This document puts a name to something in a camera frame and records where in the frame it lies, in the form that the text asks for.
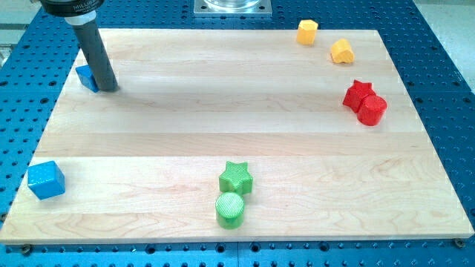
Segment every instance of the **blue cube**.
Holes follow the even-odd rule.
[[[58,196],[66,192],[65,175],[54,161],[30,166],[28,187],[40,200]]]
[[[94,93],[97,93],[99,91],[96,80],[94,78],[94,75],[92,74],[89,65],[77,67],[76,73],[79,76],[79,80],[81,81],[82,85],[89,88]]]

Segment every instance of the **blue pegboard table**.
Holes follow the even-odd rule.
[[[475,96],[412,1],[272,0],[272,18],[193,18],[189,0],[108,0],[101,27],[377,29],[475,224]],[[0,214],[5,218],[78,53],[63,19],[40,10],[0,70]],[[0,245],[0,266],[475,266],[475,238],[127,245]]]

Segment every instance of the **wood grain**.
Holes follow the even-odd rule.
[[[474,233],[377,32],[102,30],[120,91],[71,71],[32,164],[55,160],[66,193],[19,188],[0,240],[160,243],[377,240]],[[329,49],[345,37],[352,65]],[[75,65],[83,65],[79,55]],[[389,105],[375,127],[341,101],[353,79]],[[215,221],[226,160],[255,189],[235,230]]]

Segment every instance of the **plastic block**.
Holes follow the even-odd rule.
[[[226,170],[220,175],[220,191],[239,195],[252,192],[252,176],[247,171],[247,162],[226,162]]]
[[[92,74],[89,65],[77,67],[76,73],[79,76],[79,80],[81,81],[82,85],[89,88],[94,93],[97,93],[99,91],[99,88],[96,84],[96,80],[94,79],[94,75]]]
[[[387,109],[386,100],[380,96],[368,96],[363,99],[358,111],[358,120],[364,125],[374,126],[379,123]]]
[[[318,23],[311,19],[300,21],[297,31],[297,42],[303,45],[313,45],[317,35]]]
[[[353,81],[353,86],[348,88],[347,95],[344,97],[343,105],[351,108],[354,113],[358,113],[363,99],[367,96],[375,96],[373,84],[370,82]]]
[[[244,221],[244,199],[239,194],[226,192],[216,200],[216,220],[225,229],[239,227]]]
[[[54,161],[34,165],[28,168],[28,187],[40,200],[54,197],[66,192],[65,175]]]
[[[352,63],[355,61],[355,54],[350,42],[346,39],[339,39],[331,48],[332,60],[335,63]]]

